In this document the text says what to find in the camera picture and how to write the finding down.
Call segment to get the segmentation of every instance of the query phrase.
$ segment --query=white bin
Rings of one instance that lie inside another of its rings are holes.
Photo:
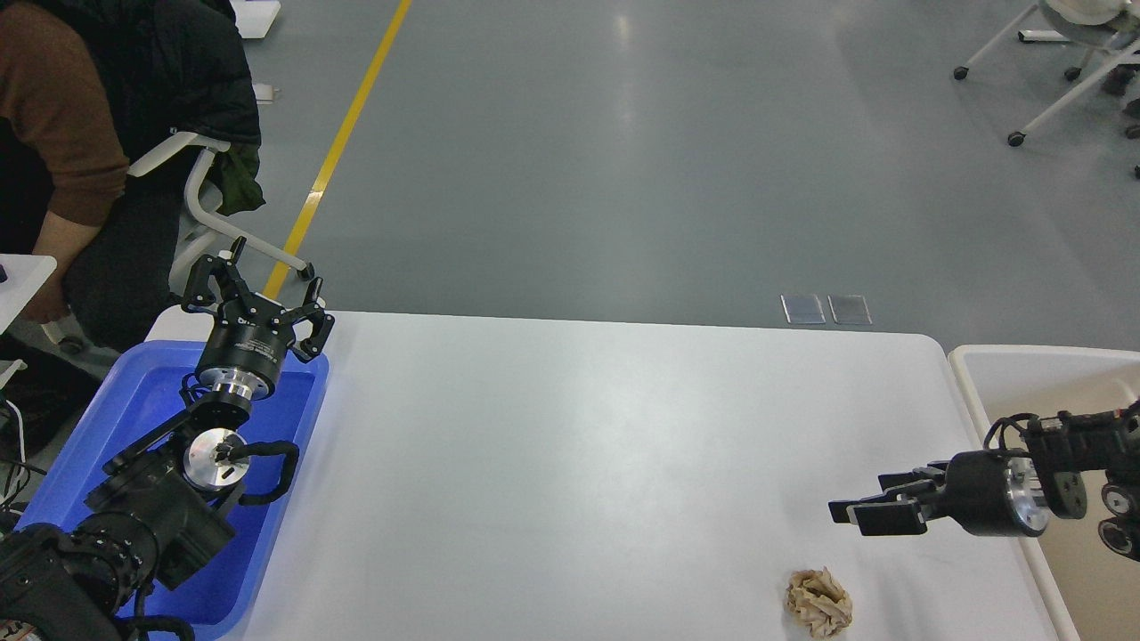
[[[979,436],[1011,414],[1105,412],[1126,407],[1140,396],[1140,352],[962,346],[950,354],[950,364]],[[1037,541],[1081,638],[1137,641],[1140,563],[1113,553],[1097,535],[1097,525],[1112,516],[1100,501],[1104,472],[1085,472],[1084,481],[1088,516],[1077,521],[1053,518]]]

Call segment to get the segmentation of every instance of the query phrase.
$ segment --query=brown sleeve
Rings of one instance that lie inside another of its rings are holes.
[[[48,209],[103,225],[128,168],[103,83],[80,36],[27,2],[0,11],[0,117],[51,173]]]

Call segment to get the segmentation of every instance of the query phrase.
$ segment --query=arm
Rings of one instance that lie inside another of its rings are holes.
[[[55,320],[67,315],[63,277],[122,192],[127,157],[82,40],[25,2],[0,13],[0,117],[40,155],[55,186],[33,253],[55,257],[58,268],[23,314]]]
[[[64,299],[64,275],[67,274],[75,257],[99,234],[99,229],[48,212],[32,253],[54,257],[57,267],[24,307],[24,311],[21,313],[23,318],[43,324],[59,320],[70,314],[67,301]]]

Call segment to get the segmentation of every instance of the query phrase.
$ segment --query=blue plastic bin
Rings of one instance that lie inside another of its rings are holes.
[[[201,342],[153,341],[124,354],[51,465],[21,527],[48,522],[70,532],[87,518],[91,512],[83,500],[107,478],[103,464],[184,408],[178,390],[202,348]],[[303,466],[327,379],[324,356],[308,364],[290,356],[276,392],[254,401],[250,421],[238,432],[250,443],[292,440],[301,448]],[[254,459],[245,477],[247,492],[269,492],[279,476],[280,459]],[[269,505],[235,506],[228,520],[237,536],[174,592],[156,584],[147,614],[187,620],[198,641],[213,641],[234,627],[256,594],[291,495]],[[130,608],[122,614],[129,615]]]

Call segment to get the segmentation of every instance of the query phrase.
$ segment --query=crumpled paper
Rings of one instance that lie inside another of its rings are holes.
[[[852,624],[852,598],[828,568],[793,573],[788,583],[788,611],[811,628],[812,639],[831,639]]]

